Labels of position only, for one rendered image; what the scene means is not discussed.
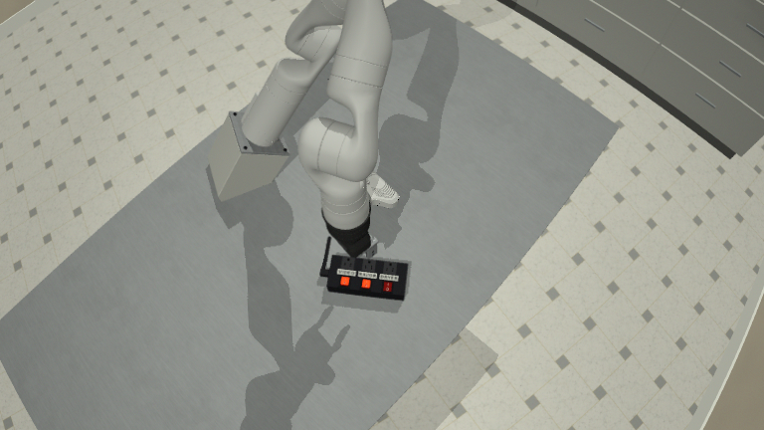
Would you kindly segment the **black power strip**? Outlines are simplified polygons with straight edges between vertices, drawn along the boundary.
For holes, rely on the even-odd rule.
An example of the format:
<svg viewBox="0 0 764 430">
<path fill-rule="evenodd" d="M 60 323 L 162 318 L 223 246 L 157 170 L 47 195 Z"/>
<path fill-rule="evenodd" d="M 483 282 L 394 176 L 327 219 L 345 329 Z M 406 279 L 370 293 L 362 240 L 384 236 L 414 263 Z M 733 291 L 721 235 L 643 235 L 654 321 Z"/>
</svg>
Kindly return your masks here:
<svg viewBox="0 0 764 430">
<path fill-rule="evenodd" d="M 329 246 L 319 273 L 329 292 L 404 301 L 408 264 L 332 255 L 328 270 Z"/>
</svg>

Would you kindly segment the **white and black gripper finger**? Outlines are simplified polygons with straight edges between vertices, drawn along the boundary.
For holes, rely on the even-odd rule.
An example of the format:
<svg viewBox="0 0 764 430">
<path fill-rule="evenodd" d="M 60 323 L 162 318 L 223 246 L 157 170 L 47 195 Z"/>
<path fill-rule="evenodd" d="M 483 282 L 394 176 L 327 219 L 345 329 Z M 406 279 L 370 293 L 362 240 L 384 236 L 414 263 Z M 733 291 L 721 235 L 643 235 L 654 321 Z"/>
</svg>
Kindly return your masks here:
<svg viewBox="0 0 764 430">
<path fill-rule="evenodd" d="M 370 246 L 370 248 L 367 249 L 365 252 L 363 252 L 361 255 L 359 255 L 358 258 L 361 257 L 365 253 L 366 253 L 366 257 L 368 259 L 372 258 L 375 254 L 377 254 L 377 245 L 376 244 L 378 244 L 378 243 L 379 243 L 379 241 L 375 237 L 372 238 L 371 239 L 371 246 Z"/>
</svg>

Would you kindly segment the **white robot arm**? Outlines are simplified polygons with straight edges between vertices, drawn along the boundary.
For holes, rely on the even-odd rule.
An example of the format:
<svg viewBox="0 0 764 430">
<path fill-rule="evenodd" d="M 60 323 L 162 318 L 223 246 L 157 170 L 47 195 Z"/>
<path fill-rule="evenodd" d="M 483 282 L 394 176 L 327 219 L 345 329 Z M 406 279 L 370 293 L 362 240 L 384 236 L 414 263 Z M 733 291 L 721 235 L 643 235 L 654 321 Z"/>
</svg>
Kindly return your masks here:
<svg viewBox="0 0 764 430">
<path fill-rule="evenodd" d="M 297 149 L 323 204 L 335 213 L 354 212 L 366 200 L 366 178 L 378 158 L 381 87 L 392 55 L 384 2 L 311 0 L 289 26 L 285 42 L 304 59 L 287 57 L 276 63 L 241 119 L 243 133 L 256 145 L 274 145 L 336 53 L 327 95 L 351 111 L 355 126 L 315 118 L 302 129 Z"/>
</svg>

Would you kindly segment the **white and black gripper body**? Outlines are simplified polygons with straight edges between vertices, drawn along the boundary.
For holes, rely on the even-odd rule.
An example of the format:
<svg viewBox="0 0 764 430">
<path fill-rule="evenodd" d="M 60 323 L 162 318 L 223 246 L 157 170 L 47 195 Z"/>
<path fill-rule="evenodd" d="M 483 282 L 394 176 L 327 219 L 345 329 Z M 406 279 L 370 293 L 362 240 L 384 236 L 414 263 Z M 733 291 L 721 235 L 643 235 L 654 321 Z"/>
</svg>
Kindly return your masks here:
<svg viewBox="0 0 764 430">
<path fill-rule="evenodd" d="M 364 204 L 354 212 L 347 214 L 335 213 L 330 211 L 323 204 L 321 199 L 321 213 L 323 211 L 323 220 L 329 226 L 326 225 L 329 234 L 335 238 L 336 241 L 338 240 L 337 242 L 339 245 L 352 258 L 358 257 L 371 246 L 371 238 L 368 233 L 371 205 L 394 208 L 399 203 L 398 193 L 374 170 L 366 178 L 366 183 L 366 200 Z"/>
</svg>

